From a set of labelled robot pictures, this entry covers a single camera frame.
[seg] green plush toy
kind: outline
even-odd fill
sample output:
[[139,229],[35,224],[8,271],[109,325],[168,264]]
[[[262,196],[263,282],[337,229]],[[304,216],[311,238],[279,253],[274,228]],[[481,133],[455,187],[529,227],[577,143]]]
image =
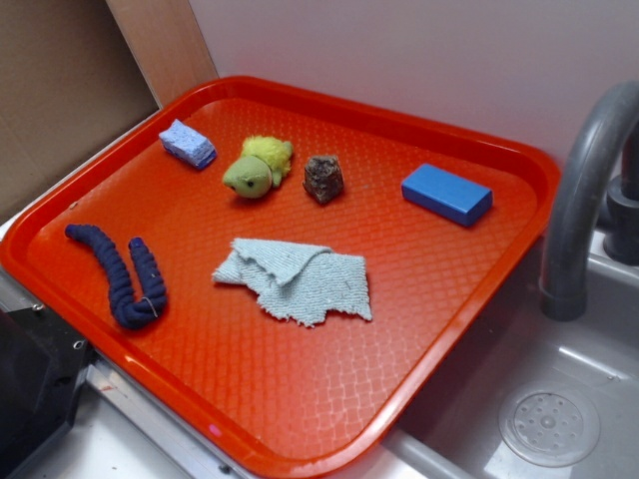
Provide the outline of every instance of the green plush toy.
[[244,140],[240,158],[224,173],[223,183],[244,198],[261,198],[279,187],[291,170],[291,142],[274,137]]

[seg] gray faucet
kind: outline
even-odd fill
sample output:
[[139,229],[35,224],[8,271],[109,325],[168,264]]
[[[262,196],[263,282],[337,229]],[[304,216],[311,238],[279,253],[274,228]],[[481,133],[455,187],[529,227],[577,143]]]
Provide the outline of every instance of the gray faucet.
[[[621,175],[609,182],[620,154]],[[604,249],[639,264],[639,82],[617,85],[597,102],[568,156],[541,262],[548,317],[568,321],[586,310],[586,264],[606,186],[612,233]]]

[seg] brown rock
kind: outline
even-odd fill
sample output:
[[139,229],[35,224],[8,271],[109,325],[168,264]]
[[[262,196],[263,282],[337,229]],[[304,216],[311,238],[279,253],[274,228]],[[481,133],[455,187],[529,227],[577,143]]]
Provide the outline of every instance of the brown rock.
[[339,195],[343,190],[343,176],[337,156],[311,157],[305,166],[303,186],[321,205]]

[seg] light blue sponge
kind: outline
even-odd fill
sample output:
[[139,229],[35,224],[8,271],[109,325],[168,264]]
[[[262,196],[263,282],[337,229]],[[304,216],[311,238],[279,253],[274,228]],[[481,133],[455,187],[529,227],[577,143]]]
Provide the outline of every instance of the light blue sponge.
[[175,120],[169,130],[160,134],[160,141],[167,152],[197,170],[210,165],[218,155],[207,137],[187,127],[180,120]]

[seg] rope toy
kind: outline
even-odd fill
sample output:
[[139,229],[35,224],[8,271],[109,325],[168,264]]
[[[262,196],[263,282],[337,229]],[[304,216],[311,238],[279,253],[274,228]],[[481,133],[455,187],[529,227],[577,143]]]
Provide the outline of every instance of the rope toy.
[[129,242],[131,260],[136,269],[143,297],[134,302],[134,290],[127,266],[115,244],[98,227],[68,225],[65,235],[93,250],[109,280],[109,304],[118,323],[127,329],[140,329],[156,320],[167,305],[167,289],[155,258],[141,238]]

